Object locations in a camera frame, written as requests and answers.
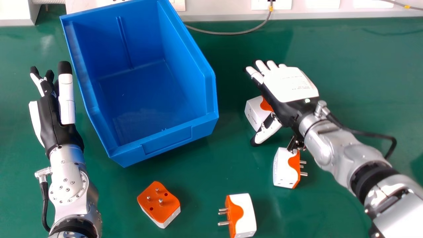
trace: wall outlet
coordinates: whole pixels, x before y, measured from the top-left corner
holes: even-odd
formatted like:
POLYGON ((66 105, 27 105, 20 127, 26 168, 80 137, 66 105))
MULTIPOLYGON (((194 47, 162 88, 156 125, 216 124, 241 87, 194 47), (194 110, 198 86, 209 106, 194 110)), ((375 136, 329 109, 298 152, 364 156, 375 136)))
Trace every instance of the wall outlet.
POLYGON ((341 0, 305 0, 309 9, 339 9, 341 0))
MULTIPOLYGON (((270 0, 251 0, 251 10, 268 10, 270 0)), ((274 10, 291 10, 292 0, 273 0, 274 10)))
POLYGON ((354 0, 354 8, 393 8, 393 3, 377 0, 354 0))
MULTIPOLYGON (((97 7, 104 7, 107 5, 123 3, 130 0, 95 0, 97 7)), ((169 0, 176 11, 185 11, 185 0, 169 0)))

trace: robotic hand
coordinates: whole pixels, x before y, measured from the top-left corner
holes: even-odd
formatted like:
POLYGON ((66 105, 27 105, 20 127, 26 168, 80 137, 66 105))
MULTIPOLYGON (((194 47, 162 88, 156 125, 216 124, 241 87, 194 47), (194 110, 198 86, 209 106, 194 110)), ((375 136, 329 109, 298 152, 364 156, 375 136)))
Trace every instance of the robotic hand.
POLYGON ((84 142, 75 127, 75 102, 72 68, 69 62, 58 64, 58 80, 53 71, 42 78, 36 67, 30 77, 41 98, 29 103, 35 134, 45 148, 50 167, 35 173, 43 196, 42 224, 49 238, 101 238, 102 219, 97 210, 98 191, 90 183, 83 157, 84 142), (48 189, 47 176, 52 184, 48 189), (55 221, 47 225, 48 198, 55 206, 55 221))
POLYGON ((320 100, 319 92, 298 68, 256 61, 246 71, 270 104, 273 113, 264 121, 251 144, 257 146, 281 127, 294 136, 287 149, 307 148, 320 168, 332 173, 364 205, 371 218, 372 238, 417 237, 423 234, 423 188, 399 174, 387 162, 396 140, 391 136, 352 130, 342 125, 320 100), (360 143, 353 134, 392 141, 385 157, 360 143))

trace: blue plastic bin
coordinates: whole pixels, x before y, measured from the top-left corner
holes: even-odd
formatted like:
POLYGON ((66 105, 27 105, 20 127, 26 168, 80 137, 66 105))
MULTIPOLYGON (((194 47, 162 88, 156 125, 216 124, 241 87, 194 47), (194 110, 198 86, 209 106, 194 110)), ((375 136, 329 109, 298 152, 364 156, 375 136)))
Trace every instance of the blue plastic bin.
POLYGON ((88 116, 123 167, 212 133, 215 75, 169 0, 60 17, 88 116))

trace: plug pin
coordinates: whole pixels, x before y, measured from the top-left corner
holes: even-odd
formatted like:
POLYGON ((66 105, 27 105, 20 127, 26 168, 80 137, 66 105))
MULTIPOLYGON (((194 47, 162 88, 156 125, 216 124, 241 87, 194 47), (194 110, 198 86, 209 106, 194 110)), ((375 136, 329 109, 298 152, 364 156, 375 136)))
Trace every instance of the plug pin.
POLYGON ((228 221, 220 221, 220 222, 217 223, 217 225, 218 226, 226 226, 226 225, 229 225, 229 222, 228 221))

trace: green table surface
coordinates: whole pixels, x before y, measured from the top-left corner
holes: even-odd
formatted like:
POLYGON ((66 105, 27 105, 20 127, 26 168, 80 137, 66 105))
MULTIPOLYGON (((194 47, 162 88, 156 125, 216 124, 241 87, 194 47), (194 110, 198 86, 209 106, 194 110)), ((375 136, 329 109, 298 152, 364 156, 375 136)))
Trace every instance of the green table surface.
MULTIPOLYGON (((39 98, 29 68, 41 72, 70 60, 59 15, 44 8, 33 27, 0 28, 0 236, 42 238, 41 195, 34 172, 49 166, 34 135, 28 102, 39 98)), ((245 30, 258 22, 192 23, 208 30, 245 30)), ((217 222, 227 194, 250 193, 255 237, 367 237, 363 207, 308 152, 299 186, 274 187, 272 161, 291 137, 281 130, 253 148, 246 100, 259 91, 243 72, 255 59, 301 68, 322 99, 346 125, 394 135, 391 163, 423 183, 423 19, 330 19, 270 21, 242 36, 192 36, 217 77, 220 118, 212 135, 122 168, 109 159, 89 121, 75 84, 77 128, 97 186, 103 237, 228 237, 217 222), (140 209, 136 197, 158 180, 181 202, 181 214, 164 230, 140 209)), ((388 141, 360 138, 386 152, 388 141)), ((48 222, 54 209, 50 204, 48 222)))

